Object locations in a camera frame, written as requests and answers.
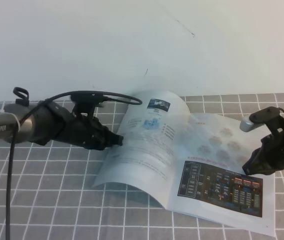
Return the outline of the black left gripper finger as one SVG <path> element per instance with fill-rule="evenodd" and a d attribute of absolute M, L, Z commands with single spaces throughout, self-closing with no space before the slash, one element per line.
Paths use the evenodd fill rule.
<path fill-rule="evenodd" d="M 108 145 L 111 146 L 122 146 L 124 137 L 115 133 L 110 133 L 108 136 Z"/>

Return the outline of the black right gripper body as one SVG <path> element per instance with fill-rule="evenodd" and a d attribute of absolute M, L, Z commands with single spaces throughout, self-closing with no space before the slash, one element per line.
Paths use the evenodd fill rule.
<path fill-rule="evenodd" d="M 268 137 L 253 152 L 253 174 L 271 175 L 284 170 L 284 131 Z"/>

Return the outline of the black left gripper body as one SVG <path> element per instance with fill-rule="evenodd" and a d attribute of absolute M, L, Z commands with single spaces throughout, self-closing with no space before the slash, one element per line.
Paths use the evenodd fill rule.
<path fill-rule="evenodd" d="M 31 141 L 35 144 L 44 146 L 49 141 L 57 141 L 88 150 L 112 146 L 112 132 L 96 117 L 74 116 L 55 102 L 40 107 L 31 118 L 34 121 Z"/>

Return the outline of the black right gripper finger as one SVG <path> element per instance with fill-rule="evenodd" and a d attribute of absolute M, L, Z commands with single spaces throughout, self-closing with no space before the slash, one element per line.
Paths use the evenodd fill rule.
<path fill-rule="evenodd" d="M 262 169 L 262 164 L 260 162 L 260 149 L 256 149 L 252 152 L 249 160 L 242 166 L 243 171 L 246 175 L 255 175 Z"/>

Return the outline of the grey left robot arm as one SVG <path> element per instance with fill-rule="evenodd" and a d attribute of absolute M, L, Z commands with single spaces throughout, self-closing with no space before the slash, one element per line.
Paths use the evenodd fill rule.
<path fill-rule="evenodd" d="M 9 143 L 14 130 L 18 130 L 17 144 L 31 142 L 45 146 L 49 141 L 56 141 L 99 151 L 123 144 L 123 136 L 110 131 L 97 117 L 75 115 L 55 102 L 40 107 L 19 124 L 19 120 L 35 107 L 35 104 L 28 107 L 15 103 L 6 105 L 4 112 L 0 112 L 0 139 Z"/>

